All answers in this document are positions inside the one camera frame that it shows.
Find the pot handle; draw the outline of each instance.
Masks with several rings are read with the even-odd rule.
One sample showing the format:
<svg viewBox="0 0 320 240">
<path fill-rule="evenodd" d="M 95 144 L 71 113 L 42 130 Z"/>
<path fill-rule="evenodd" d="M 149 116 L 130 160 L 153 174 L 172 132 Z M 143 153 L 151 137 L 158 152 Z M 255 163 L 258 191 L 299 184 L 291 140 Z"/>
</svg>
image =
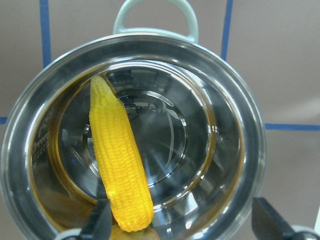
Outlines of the pot handle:
<svg viewBox="0 0 320 240">
<path fill-rule="evenodd" d="M 192 44 L 198 43 L 199 30 L 198 30 L 197 18 L 194 10 L 190 6 L 190 4 L 187 2 L 187 0 L 167 0 L 167 1 L 175 4 L 185 15 L 188 23 L 188 28 L 189 28 L 188 36 L 184 36 L 172 31 L 167 31 L 167 30 L 162 30 L 157 28 L 146 28 L 146 27 L 125 28 L 124 22 L 128 12 L 132 9 L 134 5 L 136 5 L 141 1 L 142 0 L 126 0 L 124 2 L 115 19 L 114 26 L 113 26 L 113 34 L 154 33 L 154 34 L 164 35 L 167 37 L 190 42 Z"/>
</svg>

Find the cooking pot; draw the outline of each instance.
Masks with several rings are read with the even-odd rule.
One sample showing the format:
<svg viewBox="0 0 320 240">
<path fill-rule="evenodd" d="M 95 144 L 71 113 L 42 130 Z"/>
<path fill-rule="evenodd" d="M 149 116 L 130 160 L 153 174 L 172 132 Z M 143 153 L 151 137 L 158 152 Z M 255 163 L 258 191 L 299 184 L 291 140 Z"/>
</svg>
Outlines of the cooking pot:
<svg viewBox="0 0 320 240">
<path fill-rule="evenodd" d="M 229 239 L 261 188 L 266 136 L 244 80 L 189 36 L 124 28 L 53 61 L 18 99 L 1 149 L 1 187 L 28 239 L 50 240 L 81 228 L 106 197 L 89 123 L 90 79 L 108 79 L 123 102 L 154 203 L 159 239 Z"/>
</svg>

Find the light blue handle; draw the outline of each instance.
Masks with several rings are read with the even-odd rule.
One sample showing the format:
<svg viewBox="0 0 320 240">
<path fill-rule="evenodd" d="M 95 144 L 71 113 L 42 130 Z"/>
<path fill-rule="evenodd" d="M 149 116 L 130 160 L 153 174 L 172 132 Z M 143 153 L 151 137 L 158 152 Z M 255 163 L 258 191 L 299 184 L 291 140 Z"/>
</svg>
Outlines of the light blue handle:
<svg viewBox="0 0 320 240">
<path fill-rule="evenodd" d="M 187 2 L 187 0 L 167 0 L 175 4 L 186 17 L 189 28 L 189 35 L 184 36 L 172 31 L 157 29 L 157 28 L 146 28 L 146 27 L 134 27 L 134 28 L 125 28 L 124 22 L 127 17 L 128 12 L 132 9 L 134 5 L 141 2 L 142 0 L 126 0 L 122 7 L 119 10 L 118 16 L 115 19 L 113 26 L 113 34 L 128 34 L 128 33 L 154 33 L 159 35 L 164 35 L 171 38 L 180 39 L 187 41 L 193 44 L 198 43 L 199 30 L 198 22 L 194 10 Z"/>
</svg>

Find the yellow corn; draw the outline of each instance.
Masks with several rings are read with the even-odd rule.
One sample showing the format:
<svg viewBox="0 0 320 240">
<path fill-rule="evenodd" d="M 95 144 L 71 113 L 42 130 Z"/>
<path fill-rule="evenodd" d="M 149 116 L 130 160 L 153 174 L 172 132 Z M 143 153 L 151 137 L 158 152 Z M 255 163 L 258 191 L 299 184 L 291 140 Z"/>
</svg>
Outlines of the yellow corn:
<svg viewBox="0 0 320 240">
<path fill-rule="evenodd" d="M 142 230 L 154 216 L 146 174 L 127 112 L 99 75 L 91 78 L 89 119 L 113 216 L 126 232 Z"/>
</svg>

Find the stainless steel pot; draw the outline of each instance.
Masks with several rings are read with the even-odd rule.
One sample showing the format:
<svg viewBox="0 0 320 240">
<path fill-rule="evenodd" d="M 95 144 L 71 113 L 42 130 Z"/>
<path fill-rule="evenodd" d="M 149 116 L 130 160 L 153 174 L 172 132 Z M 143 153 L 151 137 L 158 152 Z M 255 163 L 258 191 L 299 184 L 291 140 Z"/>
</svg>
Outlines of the stainless steel pot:
<svg viewBox="0 0 320 240">
<path fill-rule="evenodd" d="M 172 2 L 190 28 L 197 25 L 186 1 Z M 266 136 L 254 97 L 234 69 L 195 43 L 198 29 L 188 37 L 128 33 L 124 16 L 115 29 L 127 33 L 64 54 L 14 106 L 1 149 L 11 215 L 28 239 L 49 240 L 81 228 L 106 197 L 89 124 L 90 78 L 100 74 L 127 110 L 154 202 L 154 232 L 160 239 L 228 239 L 264 175 Z"/>
</svg>

